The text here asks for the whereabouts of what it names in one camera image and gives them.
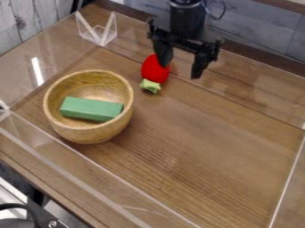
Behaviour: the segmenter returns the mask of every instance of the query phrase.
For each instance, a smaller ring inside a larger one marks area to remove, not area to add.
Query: wooden table
[[[110,12],[91,4],[82,14],[105,24]],[[304,78],[222,51],[190,81],[193,57],[177,51],[161,93],[143,93],[147,25],[117,20],[106,48],[79,38],[71,16],[2,57],[2,160],[92,227],[301,227]],[[42,109],[50,85],[82,69],[117,72],[135,91],[129,127],[96,145],[62,139]]]

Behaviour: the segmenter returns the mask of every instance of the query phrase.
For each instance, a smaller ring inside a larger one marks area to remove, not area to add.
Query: red toy
[[[141,72],[143,78],[141,88],[157,94],[161,90],[159,84],[165,83],[169,78],[170,66],[163,68],[158,63],[158,56],[151,54],[145,60]]]

